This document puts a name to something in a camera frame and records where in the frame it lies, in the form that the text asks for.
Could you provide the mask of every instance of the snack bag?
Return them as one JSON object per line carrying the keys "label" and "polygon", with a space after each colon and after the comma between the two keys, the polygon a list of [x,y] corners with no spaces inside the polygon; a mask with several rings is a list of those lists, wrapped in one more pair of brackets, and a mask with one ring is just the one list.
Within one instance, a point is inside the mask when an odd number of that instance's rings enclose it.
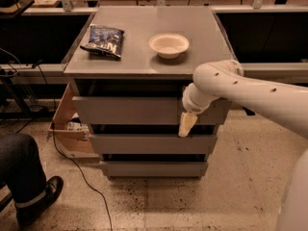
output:
{"label": "snack bag", "polygon": [[102,56],[121,58],[124,31],[103,25],[90,26],[90,39],[83,50]]}

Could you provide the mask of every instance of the black pants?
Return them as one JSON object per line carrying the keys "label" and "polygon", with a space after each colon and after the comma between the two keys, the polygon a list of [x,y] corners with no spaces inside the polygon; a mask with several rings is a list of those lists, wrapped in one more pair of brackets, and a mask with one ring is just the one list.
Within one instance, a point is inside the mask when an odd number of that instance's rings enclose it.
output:
{"label": "black pants", "polygon": [[45,190],[46,176],[31,136],[0,136],[0,182],[7,184],[17,203],[28,202]]}

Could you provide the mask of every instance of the white bowl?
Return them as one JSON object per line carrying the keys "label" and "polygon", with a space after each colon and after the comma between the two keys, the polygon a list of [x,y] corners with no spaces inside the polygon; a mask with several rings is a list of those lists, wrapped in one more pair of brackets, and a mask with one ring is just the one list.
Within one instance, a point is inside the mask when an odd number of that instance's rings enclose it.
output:
{"label": "white bowl", "polygon": [[177,34],[160,34],[151,38],[150,47],[155,50],[158,55],[165,59],[173,59],[185,52],[189,46],[189,41]]}

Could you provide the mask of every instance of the gray drawer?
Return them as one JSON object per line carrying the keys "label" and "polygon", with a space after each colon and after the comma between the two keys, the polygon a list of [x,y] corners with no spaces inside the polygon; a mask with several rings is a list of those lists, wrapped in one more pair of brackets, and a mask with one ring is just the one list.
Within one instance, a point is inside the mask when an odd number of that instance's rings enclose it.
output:
{"label": "gray drawer", "polygon": [[215,135],[90,135],[97,154],[206,154],[212,153]]}
{"label": "gray drawer", "polygon": [[108,177],[198,177],[206,172],[207,162],[104,162],[100,163]]}
{"label": "gray drawer", "polygon": [[86,124],[177,124],[176,97],[73,97]]}

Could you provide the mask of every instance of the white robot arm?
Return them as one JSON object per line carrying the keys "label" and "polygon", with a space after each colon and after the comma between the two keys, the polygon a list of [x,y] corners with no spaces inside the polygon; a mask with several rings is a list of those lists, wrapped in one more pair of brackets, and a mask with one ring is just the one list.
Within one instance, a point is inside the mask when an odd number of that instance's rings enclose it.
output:
{"label": "white robot arm", "polygon": [[184,91],[184,108],[201,114],[213,100],[223,97],[308,139],[308,89],[243,75],[236,61],[200,65]]}
{"label": "white robot arm", "polygon": [[[212,101],[234,101],[308,139],[308,89],[244,77],[236,61],[200,65],[183,93],[179,136],[185,137]],[[276,231],[308,230],[308,151],[295,165]]]}

